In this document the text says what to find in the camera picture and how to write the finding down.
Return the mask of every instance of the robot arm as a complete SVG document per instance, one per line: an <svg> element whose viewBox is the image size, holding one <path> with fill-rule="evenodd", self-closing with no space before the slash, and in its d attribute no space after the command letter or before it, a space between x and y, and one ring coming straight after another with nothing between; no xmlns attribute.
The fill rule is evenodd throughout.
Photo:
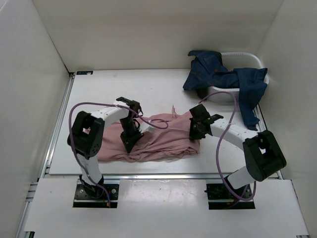
<svg viewBox="0 0 317 238"><path fill-rule="evenodd" d="M206 134L221 137L229 122L216 114L210 116L204 105L189 110L192 114L191 140L202 139ZM263 181L286 166L286 160L272 132L255 132L231 125L224 139L244 151L246 166L226 177L229 185L239 189L254 181Z"/></svg>
<svg viewBox="0 0 317 238"><path fill-rule="evenodd" d="M123 132L120 137L128 153L131 152L135 143L143 136L145 131L153 132L154 128L147 126L136 126L134 118L136 115L131 110L141 113L140 103L120 97L113 103L118 107L106 107L101 110L86 113L78 113L72 126L74 145L78 159L87 169L88 174L81 168L82 175L79 177L85 187L85 191L92 197L99 197L102 189L91 182L90 178L99 185L103 185L104 178L99 170L97 153L99 152L104 129L116 121L120 121Z"/></svg>

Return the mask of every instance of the white basket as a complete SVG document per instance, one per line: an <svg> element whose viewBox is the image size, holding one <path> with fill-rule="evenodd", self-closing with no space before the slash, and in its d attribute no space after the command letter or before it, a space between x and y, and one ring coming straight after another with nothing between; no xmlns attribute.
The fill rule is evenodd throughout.
<svg viewBox="0 0 317 238"><path fill-rule="evenodd" d="M260 59L256 57L254 54L248 52L224 52L221 53L222 55L222 63L229 71L233 70L234 68L264 68ZM268 75L264 78L264 83L268 84L269 79ZM239 88L217 88L217 87L210 87L209 94L215 92L230 92L232 93L235 98L239 99ZM212 102L232 102L232 97L228 94L216 94L214 96L209 97L209 100Z"/></svg>

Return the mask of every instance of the crumpled pink garment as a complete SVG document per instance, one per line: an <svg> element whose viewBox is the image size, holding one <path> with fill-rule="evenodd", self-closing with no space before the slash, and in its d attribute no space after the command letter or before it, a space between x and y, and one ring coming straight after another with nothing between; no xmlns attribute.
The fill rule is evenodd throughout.
<svg viewBox="0 0 317 238"><path fill-rule="evenodd" d="M158 114L146 120L163 119L168 122L168 129L155 129L155 132L144 133L144 136L135 144L128 154L120 139L123 129L121 124L116 122L104 130L104 137L101 149L98 153L99 161L129 161L145 162L157 161L164 158L182 158L185 155L198 154L200 141L190 141L190 112L181 116L177 115L174 107L172 114ZM158 126L164 126L164 122L152 122Z"/></svg>

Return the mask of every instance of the cloth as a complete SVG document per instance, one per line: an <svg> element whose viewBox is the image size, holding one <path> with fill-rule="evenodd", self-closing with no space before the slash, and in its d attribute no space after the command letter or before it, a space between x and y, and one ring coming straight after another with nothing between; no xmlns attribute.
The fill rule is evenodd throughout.
<svg viewBox="0 0 317 238"><path fill-rule="evenodd" d="M104 130L103 143L98 153L99 161L120 161L145 162L155 161L163 158L182 158L185 155L198 154L200 142L189 140L190 112L181 116L177 115L173 107L172 114L159 114L144 118L163 119L168 122L167 129L155 129L153 133L146 132L135 144L128 154L120 139L123 129L121 124L116 122ZM158 126L164 126L163 122L153 121Z"/></svg>
<svg viewBox="0 0 317 238"><path fill-rule="evenodd" d="M183 86L184 90L197 90L215 86L218 88L240 88L239 106L244 124L250 130L257 130L259 119L253 109L263 96L267 84L264 78L267 68L235 68L228 71L219 57L211 51L190 51L195 56L191 62L191 71Z"/></svg>

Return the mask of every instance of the white panel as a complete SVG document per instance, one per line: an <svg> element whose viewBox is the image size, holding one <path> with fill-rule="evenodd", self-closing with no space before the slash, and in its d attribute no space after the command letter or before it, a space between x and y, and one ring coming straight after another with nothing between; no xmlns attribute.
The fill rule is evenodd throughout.
<svg viewBox="0 0 317 238"><path fill-rule="evenodd" d="M253 210L208 210L204 180L121 180L118 208L72 208L76 179L41 179L25 231L35 238L295 238L307 229L289 180L258 184Z"/></svg>
<svg viewBox="0 0 317 238"><path fill-rule="evenodd" d="M317 237L317 1L285 0L260 50L270 83L261 101L284 152L307 226Z"/></svg>
<svg viewBox="0 0 317 238"><path fill-rule="evenodd" d="M13 237L68 75L30 0L0 10L0 237Z"/></svg>
<svg viewBox="0 0 317 238"><path fill-rule="evenodd" d="M190 50L254 53L282 0L34 0L70 71L189 68Z"/></svg>
<svg viewBox="0 0 317 238"><path fill-rule="evenodd" d="M67 145L68 115L70 109L80 102L112 103L123 96L140 102L145 116L170 113L172 105L178 114L194 107L199 99L195 92L182 89L188 69L152 69L152 70L107 70L94 71L93 75L77 75L69 97L65 117L54 150L50 174L79 174L80 168L71 148ZM211 115L220 114L229 119L232 104L204 103ZM79 111L92 112L100 107L80 106L74 111L73 120ZM233 120L243 126L238 111ZM188 156L180 160L128 163L100 163L103 174L171 174L171 173L218 173L215 163L215 150L218 138L207 136L201 140L199 155ZM245 165L243 151L223 141L220 150L220 164L224 172L234 172Z"/></svg>

